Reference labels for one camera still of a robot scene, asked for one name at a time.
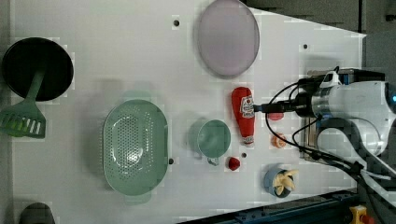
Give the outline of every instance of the red ketchup bottle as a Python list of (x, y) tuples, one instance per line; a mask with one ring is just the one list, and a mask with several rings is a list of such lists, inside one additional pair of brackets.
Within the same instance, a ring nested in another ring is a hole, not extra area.
[(254, 142), (254, 108), (251, 91), (246, 87), (238, 87), (232, 93), (233, 114), (239, 125), (243, 142), (251, 147)]

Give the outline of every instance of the white tabletop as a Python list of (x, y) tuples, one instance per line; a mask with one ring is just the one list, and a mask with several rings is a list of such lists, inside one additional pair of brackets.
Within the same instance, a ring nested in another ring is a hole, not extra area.
[[(11, 37), (42, 36), (66, 47), (75, 80), (66, 94), (40, 103), (48, 122), (45, 140), (14, 138), (16, 219), (31, 202), (47, 203), (57, 223), (175, 223), (349, 189), (356, 183), (335, 168), (299, 158), (295, 148), (274, 149), (262, 115), (256, 144), (246, 148), (231, 110), (230, 93), (242, 85), (256, 104), (267, 103), (311, 69), (361, 67), (362, 35), (252, 9), (259, 23), (259, 56), (234, 79), (213, 76), (196, 50), (194, 24), (210, 1), (12, 0)], [(180, 20), (174, 27), (173, 20)], [(101, 131), (109, 111), (128, 91), (148, 91), (169, 124), (169, 155), (175, 159), (147, 203), (131, 205), (106, 182)], [(14, 95), (13, 102), (21, 98)], [(209, 165), (187, 145), (198, 118), (222, 119), (232, 144)], [(272, 122), (288, 138), (301, 119), (289, 113)], [(242, 165), (231, 172), (227, 157)], [(262, 189), (272, 164), (299, 169), (296, 190), (276, 199)]]

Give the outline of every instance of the blue bowl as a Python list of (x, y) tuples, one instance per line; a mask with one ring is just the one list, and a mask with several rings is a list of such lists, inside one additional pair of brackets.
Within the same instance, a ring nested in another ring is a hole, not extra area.
[(278, 194), (276, 194), (276, 188), (273, 187), (275, 177), (278, 174), (284, 174), (285, 172), (286, 172), (286, 170), (282, 170), (282, 169), (276, 167), (276, 168), (270, 169), (267, 172), (267, 174), (265, 174), (265, 177), (264, 177), (264, 188), (265, 188), (265, 190), (268, 193), (270, 193), (270, 194), (272, 194), (272, 195), (274, 195), (274, 196), (276, 196), (278, 198), (286, 198), (286, 197), (288, 197), (288, 195), (290, 194), (290, 190), (284, 188), (282, 193), (280, 195), (278, 195)]

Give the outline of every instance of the green colander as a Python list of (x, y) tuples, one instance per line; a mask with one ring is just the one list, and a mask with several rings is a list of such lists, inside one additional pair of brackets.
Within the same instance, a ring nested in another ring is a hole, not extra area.
[(130, 100), (114, 108), (104, 126), (104, 169), (109, 185), (142, 195), (163, 179), (168, 166), (168, 126), (151, 102)]

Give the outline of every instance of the red cherry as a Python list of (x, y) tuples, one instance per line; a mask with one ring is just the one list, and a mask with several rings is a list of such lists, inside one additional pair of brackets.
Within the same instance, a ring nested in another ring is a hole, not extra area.
[(239, 166), (241, 166), (241, 162), (237, 158), (231, 157), (228, 161), (228, 168), (232, 171), (238, 169)]

